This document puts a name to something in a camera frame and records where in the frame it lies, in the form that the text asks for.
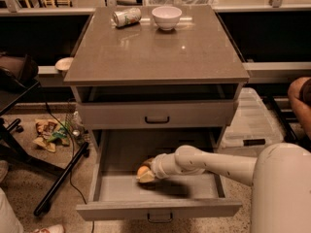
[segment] white cylinder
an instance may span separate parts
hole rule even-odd
[[[292,144],[265,149],[253,180],[252,233],[311,232],[311,154]]]
[[[192,146],[181,146],[175,151],[176,163],[184,168],[204,168],[234,181],[251,185],[256,158],[205,152]]]
[[[23,227],[17,219],[9,201],[0,188],[0,233],[23,233]]]

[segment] can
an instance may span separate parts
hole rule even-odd
[[[73,134],[78,146],[81,146],[85,142],[83,135],[81,134],[80,130],[75,129],[74,131],[72,131],[72,134]]]
[[[138,22],[142,17],[142,13],[138,8],[126,9],[121,12],[113,13],[113,21],[117,27],[123,27]]]

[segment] concrete floor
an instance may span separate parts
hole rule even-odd
[[[51,104],[52,113],[60,119],[65,119],[67,108],[64,104]],[[48,115],[42,105],[30,104],[27,106],[17,105],[3,116],[6,123],[15,118],[21,118],[24,132],[14,133],[19,143],[28,154],[46,160],[60,167],[65,167],[72,157],[72,148],[63,147],[58,144],[56,152],[42,150],[32,140],[36,138],[35,119],[52,118]],[[245,149],[220,149],[223,153],[257,156],[263,147]],[[96,159],[96,150],[90,145],[88,158],[82,157],[72,172],[72,184],[76,186],[88,198],[89,187],[92,179],[93,166]],[[43,172],[37,172],[25,165],[11,164],[10,172],[6,179],[0,183],[6,192],[14,211],[24,226],[25,232],[44,226],[62,223],[66,232],[87,233],[91,232],[92,222],[84,221],[76,211],[77,204],[84,204],[82,196],[70,184],[67,178],[52,199],[50,211],[40,217],[33,216],[38,203],[43,199],[55,177]],[[187,218],[174,219],[171,223],[149,223],[147,220],[105,220],[94,223],[96,233],[143,233],[143,232],[249,232],[251,212],[251,189],[244,184],[228,179],[223,182],[227,198],[234,198],[242,203],[242,207],[233,217],[215,218]]]

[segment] cabinet top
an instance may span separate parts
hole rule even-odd
[[[209,6],[179,6],[171,31],[159,29],[154,7],[138,7],[139,23],[117,28],[112,13],[97,8],[65,77],[70,85],[243,83],[249,78]]]

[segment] person's arm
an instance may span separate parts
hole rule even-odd
[[[311,140],[311,107],[299,98],[299,92],[303,84],[310,78],[304,77],[294,81],[288,91],[290,103],[301,127]]]

